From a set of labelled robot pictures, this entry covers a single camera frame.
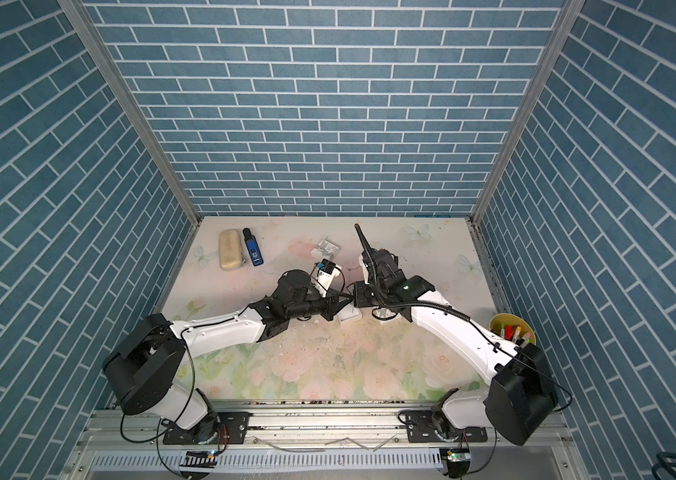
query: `brick wallpaper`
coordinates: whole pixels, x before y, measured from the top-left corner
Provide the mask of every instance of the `brick wallpaper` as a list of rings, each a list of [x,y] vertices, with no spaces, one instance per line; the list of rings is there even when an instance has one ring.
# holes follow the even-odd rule
[[[676,0],[587,0],[485,217],[592,478],[676,452]]]
[[[85,3],[202,214],[465,216],[562,0],[212,3]]]
[[[55,0],[0,1],[0,480],[60,473],[187,233]]]

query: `yellow cup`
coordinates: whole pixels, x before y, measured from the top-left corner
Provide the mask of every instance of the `yellow cup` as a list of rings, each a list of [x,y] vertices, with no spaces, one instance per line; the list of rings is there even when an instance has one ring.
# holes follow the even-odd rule
[[[533,332],[533,330],[530,328],[530,324],[518,316],[511,315],[510,313],[498,313],[496,316],[492,317],[492,320],[490,320],[490,330],[493,332],[500,331],[501,323],[504,325],[518,325],[522,327],[522,331],[519,333],[519,338],[521,338],[526,332],[530,332],[530,343],[533,345],[537,343],[535,340],[535,332]]]

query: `butterfly pattern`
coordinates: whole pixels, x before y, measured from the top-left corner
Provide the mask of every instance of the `butterfly pattern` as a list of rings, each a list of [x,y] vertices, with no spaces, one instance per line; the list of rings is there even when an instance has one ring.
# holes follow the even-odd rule
[[[431,234],[429,234],[429,224],[421,225],[418,228],[414,226],[405,226],[405,232],[410,237],[410,240],[418,240],[422,238],[423,240],[430,240]]]
[[[471,263],[466,255],[458,255],[458,271],[464,274],[475,274],[476,276],[483,276],[481,265],[478,261]]]
[[[199,245],[197,249],[194,250],[193,255],[199,267],[204,268],[209,264],[210,260],[218,258],[218,251],[216,250],[214,252],[209,252],[208,254],[205,254],[204,247]]]

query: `black motor housing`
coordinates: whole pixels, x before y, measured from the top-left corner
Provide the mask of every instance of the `black motor housing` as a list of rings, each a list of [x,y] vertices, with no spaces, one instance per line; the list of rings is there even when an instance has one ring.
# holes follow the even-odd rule
[[[103,373],[125,415],[156,405],[173,384],[186,347],[169,330],[164,315],[149,315],[103,362]]]
[[[321,315],[331,322],[344,306],[351,303],[351,299],[341,300],[338,292],[332,288],[328,289],[330,294],[322,297],[312,280],[311,275],[303,270],[285,272],[279,278],[274,293],[264,300],[269,302],[270,309],[285,322],[291,318],[311,315]]]
[[[496,430],[509,442],[521,446],[551,413],[558,398],[543,350],[526,342],[516,357],[535,370],[517,360],[508,362],[492,378],[485,407]]]

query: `floral tabletop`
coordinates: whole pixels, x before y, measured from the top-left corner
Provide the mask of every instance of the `floral tabletop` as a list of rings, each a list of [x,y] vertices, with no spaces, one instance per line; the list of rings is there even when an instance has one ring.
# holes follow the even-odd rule
[[[486,325],[495,314],[464,219],[296,216],[205,218],[163,313],[192,320],[241,310],[272,293],[285,271],[311,271],[321,260],[312,252],[322,238],[341,247],[333,261],[346,282],[361,280],[354,223],[374,248],[399,256],[405,275],[424,277],[475,321]],[[256,236],[265,263],[256,267],[248,259],[224,272],[218,235],[244,227]],[[342,282],[339,277],[333,286]],[[433,333],[401,316],[381,323],[370,309],[362,310],[362,319],[346,325],[321,316],[291,320],[287,331],[266,342],[198,357],[197,386],[209,398],[258,400],[436,400],[453,387],[485,388],[476,371]],[[178,376],[190,383],[189,366],[182,365]]]

